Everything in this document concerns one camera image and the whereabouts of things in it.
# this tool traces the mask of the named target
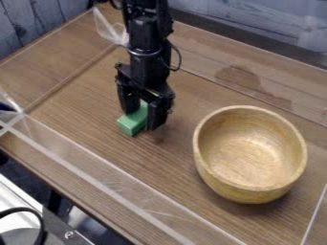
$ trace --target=wooden tabletop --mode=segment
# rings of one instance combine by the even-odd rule
[[[119,12],[108,8],[103,11],[113,20],[120,18]],[[62,59],[62,51],[41,45],[40,48],[34,46],[28,57],[18,62],[17,59],[6,61],[0,74],[5,91],[9,90],[33,119],[237,239],[248,244],[300,244],[327,183],[325,114],[312,110],[316,101],[324,105],[327,73],[177,23],[171,39],[184,50],[184,71],[172,73],[169,77],[176,92],[173,114],[156,132],[141,132],[131,138],[116,126],[121,110],[113,80],[113,65],[117,61],[127,62],[128,54],[123,48],[112,48],[104,41],[86,38],[86,32],[93,32],[92,21],[90,17],[81,18],[76,28],[68,28],[58,34],[66,59]],[[92,64],[82,63],[82,69],[74,73],[81,60],[93,54],[101,55]],[[57,74],[44,68],[53,62],[61,62],[56,65],[60,68]],[[29,78],[24,75],[26,72],[18,72],[20,67],[29,68]],[[280,87],[275,91],[277,95],[284,93],[284,98],[271,92],[275,89],[271,79],[276,86],[287,89],[287,93],[280,91]],[[53,89],[42,96],[48,87]],[[267,205],[240,205],[224,200],[203,183],[193,165],[192,136],[199,121],[212,111],[236,104],[260,106],[277,112],[299,128],[308,144],[309,161],[304,176],[289,194]],[[56,143],[60,141],[53,141],[50,147],[65,148]],[[0,145],[46,183],[135,243],[173,244],[175,241],[107,193],[70,169],[57,165],[17,136],[5,134]],[[74,166],[104,183],[109,176],[107,165],[92,161],[84,163],[82,153],[74,158],[80,158]],[[203,238],[203,244],[219,242]]]

